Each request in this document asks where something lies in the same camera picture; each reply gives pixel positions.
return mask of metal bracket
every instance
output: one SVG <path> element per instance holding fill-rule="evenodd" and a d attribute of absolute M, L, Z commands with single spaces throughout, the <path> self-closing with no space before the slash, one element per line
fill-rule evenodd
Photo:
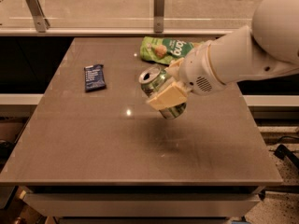
<path fill-rule="evenodd" d="M 26 0 L 26 3 L 34 19 L 36 30 L 39 33 L 45 33 L 50 27 L 50 23 L 46 19 L 38 0 Z"/>
<path fill-rule="evenodd" d="M 164 31 L 164 0 L 154 0 L 153 29 L 155 33 Z"/>

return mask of can lid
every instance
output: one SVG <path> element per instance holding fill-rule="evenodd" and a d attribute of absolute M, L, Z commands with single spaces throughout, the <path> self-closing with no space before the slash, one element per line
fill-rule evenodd
<path fill-rule="evenodd" d="M 158 65 L 153 65 L 149 69 L 141 73 L 139 77 L 140 84 L 148 84 L 160 75 L 161 67 Z"/>

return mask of robotic hand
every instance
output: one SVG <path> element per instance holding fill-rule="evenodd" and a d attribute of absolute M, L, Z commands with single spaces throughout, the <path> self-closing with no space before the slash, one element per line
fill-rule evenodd
<path fill-rule="evenodd" d="M 207 41 L 165 70 L 175 81 L 148 99 L 157 110 L 186 102 L 189 92 L 209 95 L 231 82 L 299 73 L 299 0 L 263 0 L 252 30 Z"/>

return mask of green can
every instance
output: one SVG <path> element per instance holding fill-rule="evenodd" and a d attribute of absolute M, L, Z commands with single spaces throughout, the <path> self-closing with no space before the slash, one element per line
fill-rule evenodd
<path fill-rule="evenodd" d="M 148 97 L 155 92 L 163 90 L 164 84 L 171 76 L 158 64 L 142 72 L 139 77 L 141 89 Z M 186 108 L 186 103 L 159 110 L 165 119 L 174 119 L 180 116 Z"/>

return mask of green chip bag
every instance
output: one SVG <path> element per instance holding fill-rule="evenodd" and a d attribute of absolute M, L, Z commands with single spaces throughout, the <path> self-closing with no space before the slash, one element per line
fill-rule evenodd
<path fill-rule="evenodd" d="M 170 64 L 185 57 L 190 50 L 199 45 L 200 43 L 146 36 L 141 44 L 140 56 L 144 61 Z"/>

